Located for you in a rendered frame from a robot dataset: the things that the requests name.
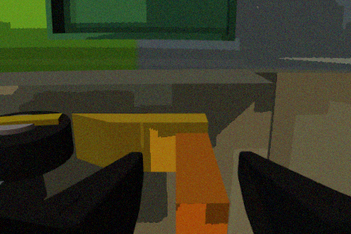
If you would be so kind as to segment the green tray floor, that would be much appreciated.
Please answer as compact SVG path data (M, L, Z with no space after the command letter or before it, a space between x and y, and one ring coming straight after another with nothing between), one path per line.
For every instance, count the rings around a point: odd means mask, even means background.
M224 33L229 0L63 0L66 33Z

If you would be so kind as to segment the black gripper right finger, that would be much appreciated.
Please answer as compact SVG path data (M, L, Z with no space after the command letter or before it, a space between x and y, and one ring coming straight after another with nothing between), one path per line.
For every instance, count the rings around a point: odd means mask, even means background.
M254 234L351 234L351 196L317 184L252 151L238 178Z

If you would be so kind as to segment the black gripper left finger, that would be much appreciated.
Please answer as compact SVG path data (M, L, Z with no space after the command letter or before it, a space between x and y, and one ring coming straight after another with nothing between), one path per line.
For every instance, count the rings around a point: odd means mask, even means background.
M0 217L0 234L134 234L141 191L143 154L131 152L57 195Z

